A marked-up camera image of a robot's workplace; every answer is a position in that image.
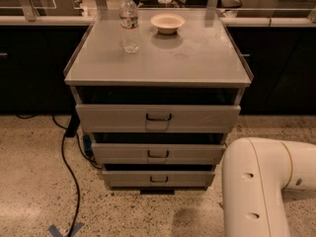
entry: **bowl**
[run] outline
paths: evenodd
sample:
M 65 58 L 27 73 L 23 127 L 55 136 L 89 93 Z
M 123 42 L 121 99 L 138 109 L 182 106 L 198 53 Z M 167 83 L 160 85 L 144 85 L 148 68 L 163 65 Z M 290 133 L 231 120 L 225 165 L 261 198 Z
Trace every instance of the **bowl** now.
M 158 14 L 150 19 L 150 23 L 164 35 L 174 34 L 185 21 L 183 17 L 176 14 Z

